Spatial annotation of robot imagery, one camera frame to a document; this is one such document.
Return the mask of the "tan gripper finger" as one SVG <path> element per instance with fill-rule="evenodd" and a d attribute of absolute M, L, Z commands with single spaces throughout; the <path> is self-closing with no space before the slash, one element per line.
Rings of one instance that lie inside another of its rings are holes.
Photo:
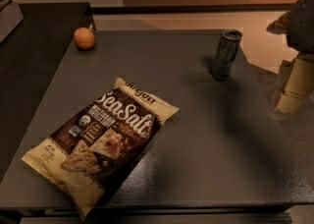
<path fill-rule="evenodd" d="M 314 55 L 299 53 L 280 68 L 280 89 L 274 97 L 274 110 L 294 113 L 314 90 Z"/>

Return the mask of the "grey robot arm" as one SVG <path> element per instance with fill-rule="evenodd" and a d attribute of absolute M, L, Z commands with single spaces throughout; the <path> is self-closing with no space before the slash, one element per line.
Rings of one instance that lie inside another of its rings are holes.
<path fill-rule="evenodd" d="M 267 26 L 267 32 L 284 34 L 288 47 L 298 52 L 282 64 L 282 86 L 274 100 L 276 112 L 293 114 L 314 90 L 314 0 L 297 0 Z"/>

